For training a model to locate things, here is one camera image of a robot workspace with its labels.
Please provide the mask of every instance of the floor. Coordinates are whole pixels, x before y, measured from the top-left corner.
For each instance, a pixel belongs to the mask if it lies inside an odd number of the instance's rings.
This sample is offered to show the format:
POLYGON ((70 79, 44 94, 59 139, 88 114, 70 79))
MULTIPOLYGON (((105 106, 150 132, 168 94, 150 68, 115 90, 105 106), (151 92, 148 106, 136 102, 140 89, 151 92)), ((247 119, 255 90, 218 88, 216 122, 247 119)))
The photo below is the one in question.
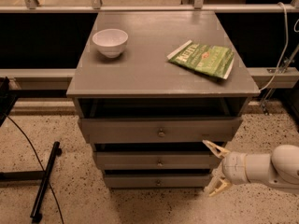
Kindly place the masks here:
MULTIPOLYGON (((251 102, 227 148, 268 153, 281 144, 299 146, 298 126, 283 104, 274 100, 268 108, 270 115, 265 116, 258 103, 251 102)), ((52 143, 61 142, 63 154, 55 162, 50 183, 64 223, 299 223, 298 196, 260 184, 232 186, 215 197, 208 197, 214 181, 205 189, 107 189, 71 101, 19 100, 10 116, 29 136, 44 166, 52 143)), ((0 140, 2 172, 39 170, 27 140, 8 119, 0 128, 0 140)), ((214 175, 221 175, 221 169, 214 175)), ((31 223, 37 191, 36 183, 2 184, 0 223, 31 223)), ((40 223, 62 223, 49 189, 41 213, 40 223)))

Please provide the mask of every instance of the white cable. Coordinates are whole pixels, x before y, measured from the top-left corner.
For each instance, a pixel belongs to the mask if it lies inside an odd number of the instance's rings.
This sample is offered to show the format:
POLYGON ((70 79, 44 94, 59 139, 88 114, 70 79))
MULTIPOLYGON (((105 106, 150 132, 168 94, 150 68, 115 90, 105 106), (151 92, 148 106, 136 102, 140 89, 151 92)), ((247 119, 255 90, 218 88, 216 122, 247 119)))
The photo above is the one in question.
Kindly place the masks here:
POLYGON ((296 26, 299 22, 299 19, 297 20, 296 24, 293 26, 293 30, 296 32, 296 33, 299 33, 299 30, 296 29, 296 26))
POLYGON ((279 65, 280 65, 280 63, 281 63, 281 60, 282 60, 282 58, 283 58, 283 56, 284 56, 284 53, 285 53, 285 51, 286 51, 286 49, 287 49, 287 47, 288 47, 288 44, 289 44, 289 30, 288 30, 288 14, 287 14, 287 9, 285 8, 285 6, 284 6, 283 3, 278 3, 278 4, 283 8, 283 11, 284 11, 284 22, 285 22, 285 33, 286 33, 286 44, 285 44, 284 49, 283 49, 283 51, 282 51, 282 53, 281 53, 281 55, 280 55, 280 58, 279 58, 277 67, 276 67, 276 69, 275 69, 275 73, 274 73, 274 75, 271 77, 271 79, 269 80, 269 82, 268 82, 264 87, 262 87, 262 88, 260 89, 260 91, 266 89, 266 88, 271 84, 271 82, 273 81, 274 77, 277 75, 278 70, 279 70, 279 65))

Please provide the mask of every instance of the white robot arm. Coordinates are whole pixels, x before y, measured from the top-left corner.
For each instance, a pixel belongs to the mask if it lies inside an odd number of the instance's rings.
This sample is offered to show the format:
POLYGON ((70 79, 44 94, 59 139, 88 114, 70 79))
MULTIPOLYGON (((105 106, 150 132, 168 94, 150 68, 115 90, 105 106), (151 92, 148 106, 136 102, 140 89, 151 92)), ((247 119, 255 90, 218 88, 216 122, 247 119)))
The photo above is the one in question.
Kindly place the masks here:
POLYGON ((210 196, 232 184, 262 183, 266 186, 299 194, 299 147, 282 145, 272 154, 247 154, 231 152, 204 140, 203 143, 222 160, 225 178, 218 182, 210 196))

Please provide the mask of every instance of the white bowl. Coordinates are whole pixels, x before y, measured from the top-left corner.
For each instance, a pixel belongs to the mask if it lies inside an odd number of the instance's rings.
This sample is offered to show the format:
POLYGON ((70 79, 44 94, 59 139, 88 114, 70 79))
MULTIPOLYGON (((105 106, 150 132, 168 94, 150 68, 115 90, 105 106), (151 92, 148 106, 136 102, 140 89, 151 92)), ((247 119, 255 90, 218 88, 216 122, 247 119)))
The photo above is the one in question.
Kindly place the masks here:
POLYGON ((93 35, 93 43, 108 58, 118 57, 128 41, 128 34, 119 29, 106 29, 93 35))

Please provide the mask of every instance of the drawer front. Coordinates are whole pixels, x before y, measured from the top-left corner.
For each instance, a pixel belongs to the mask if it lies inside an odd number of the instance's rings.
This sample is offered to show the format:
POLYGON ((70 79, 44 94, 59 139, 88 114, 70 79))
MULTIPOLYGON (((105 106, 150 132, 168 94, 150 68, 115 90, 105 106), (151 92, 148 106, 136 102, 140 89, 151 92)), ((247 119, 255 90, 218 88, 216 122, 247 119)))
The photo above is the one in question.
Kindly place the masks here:
POLYGON ((87 143, 230 141, 242 118, 222 119, 81 119, 79 127, 87 143))
POLYGON ((214 169, 221 162, 205 152, 94 152, 101 170, 125 169, 214 169))
POLYGON ((200 188, 209 184, 211 175, 104 175, 108 188, 200 188))

